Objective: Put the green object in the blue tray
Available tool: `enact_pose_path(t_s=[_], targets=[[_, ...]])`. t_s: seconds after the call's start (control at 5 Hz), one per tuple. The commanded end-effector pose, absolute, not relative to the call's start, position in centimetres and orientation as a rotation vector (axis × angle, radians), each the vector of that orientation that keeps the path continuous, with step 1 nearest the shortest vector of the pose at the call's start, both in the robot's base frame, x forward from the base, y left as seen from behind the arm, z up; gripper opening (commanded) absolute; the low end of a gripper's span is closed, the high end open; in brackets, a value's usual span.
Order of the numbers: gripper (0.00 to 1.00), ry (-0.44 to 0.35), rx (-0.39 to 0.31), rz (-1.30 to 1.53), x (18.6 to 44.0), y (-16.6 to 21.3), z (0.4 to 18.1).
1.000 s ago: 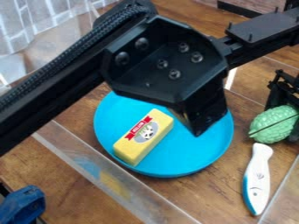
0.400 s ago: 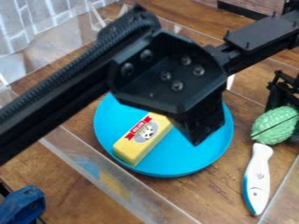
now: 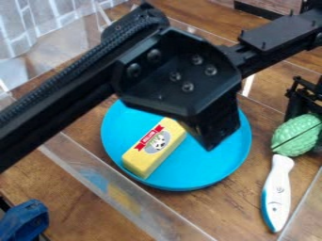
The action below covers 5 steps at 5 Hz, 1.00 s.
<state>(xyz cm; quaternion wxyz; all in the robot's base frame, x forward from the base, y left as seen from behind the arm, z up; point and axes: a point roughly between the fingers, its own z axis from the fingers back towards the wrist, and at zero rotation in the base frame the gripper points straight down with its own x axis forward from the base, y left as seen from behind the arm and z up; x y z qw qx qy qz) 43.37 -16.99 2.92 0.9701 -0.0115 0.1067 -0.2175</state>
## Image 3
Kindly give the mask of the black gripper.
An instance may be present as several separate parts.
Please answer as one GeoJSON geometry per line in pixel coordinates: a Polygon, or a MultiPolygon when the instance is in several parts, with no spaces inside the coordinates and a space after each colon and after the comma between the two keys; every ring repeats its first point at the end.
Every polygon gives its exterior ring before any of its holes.
{"type": "MultiPolygon", "coordinates": [[[[294,76],[286,97],[290,99],[290,102],[285,121],[307,113],[322,115],[322,75],[315,84],[299,75],[294,76]]],[[[322,153],[322,136],[318,137],[311,152],[322,153]]]]}

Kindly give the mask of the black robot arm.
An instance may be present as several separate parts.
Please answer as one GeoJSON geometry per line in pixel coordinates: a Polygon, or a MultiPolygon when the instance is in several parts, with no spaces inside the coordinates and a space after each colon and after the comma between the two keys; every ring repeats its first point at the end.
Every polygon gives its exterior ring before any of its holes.
{"type": "Polygon", "coordinates": [[[103,31],[99,45],[0,110],[0,173],[111,95],[170,117],[212,150],[240,126],[244,78],[322,46],[322,0],[215,45],[142,3],[103,31]]]}

